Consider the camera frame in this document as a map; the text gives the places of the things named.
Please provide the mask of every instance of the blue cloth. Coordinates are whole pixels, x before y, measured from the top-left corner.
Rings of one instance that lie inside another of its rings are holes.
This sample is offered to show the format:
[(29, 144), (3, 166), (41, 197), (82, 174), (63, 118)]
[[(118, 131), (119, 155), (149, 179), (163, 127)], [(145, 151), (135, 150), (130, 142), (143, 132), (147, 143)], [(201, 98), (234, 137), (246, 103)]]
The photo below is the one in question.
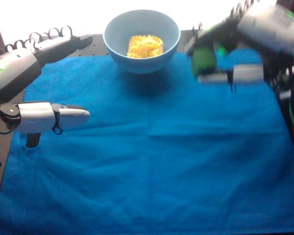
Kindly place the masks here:
[(294, 231), (294, 147), (266, 84), (199, 84), (183, 54), (150, 75), (93, 56), (45, 66), (25, 100), (91, 118), (35, 149), (14, 134), (0, 235)]

